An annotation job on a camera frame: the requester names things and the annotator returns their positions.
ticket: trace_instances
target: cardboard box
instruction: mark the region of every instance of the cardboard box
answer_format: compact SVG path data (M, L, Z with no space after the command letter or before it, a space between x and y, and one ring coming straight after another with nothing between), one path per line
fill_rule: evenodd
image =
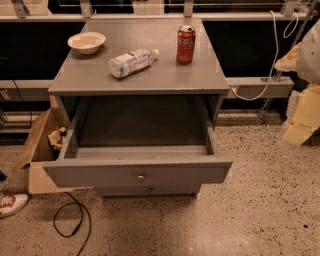
M29 169L30 194L71 192L79 188L58 188L42 168L44 161L55 161L57 154L53 151L48 134L60 128L52 109L41 114L32 124L29 136L22 152L14 165L15 170Z

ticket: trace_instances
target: bottle cap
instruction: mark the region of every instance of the bottle cap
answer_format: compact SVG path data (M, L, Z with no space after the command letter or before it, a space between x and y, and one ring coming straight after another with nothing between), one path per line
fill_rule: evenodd
M159 58L160 52L158 49L153 49L151 51L151 56L153 58L153 60L157 60Z

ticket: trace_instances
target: terrazzo floor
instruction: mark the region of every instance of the terrazzo floor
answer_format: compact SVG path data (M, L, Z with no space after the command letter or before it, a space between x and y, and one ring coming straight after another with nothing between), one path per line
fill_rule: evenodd
M104 199L94 190L71 194L91 215L81 255L320 255L320 146L310 141L288 150L281 125L223 122L216 127L221 155L234 163L223 184L203 185L197 197ZM0 147L6 193L26 192L28 170L11 170L22 146ZM16 215L0 219L0 255L77 255L88 217L72 238L53 227L64 193L32 195ZM59 214L70 233L77 206Z

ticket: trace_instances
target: white sneaker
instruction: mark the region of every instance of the white sneaker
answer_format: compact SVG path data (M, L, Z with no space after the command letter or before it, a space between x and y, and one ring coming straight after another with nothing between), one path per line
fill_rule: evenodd
M29 201L26 194L4 196L0 201L0 218L4 218L20 211Z

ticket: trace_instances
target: coca-cola can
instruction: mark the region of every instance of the coca-cola can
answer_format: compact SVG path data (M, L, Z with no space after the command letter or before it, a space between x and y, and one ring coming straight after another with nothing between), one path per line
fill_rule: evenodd
M182 25L178 30L177 62L188 64L192 62L196 31L190 25Z

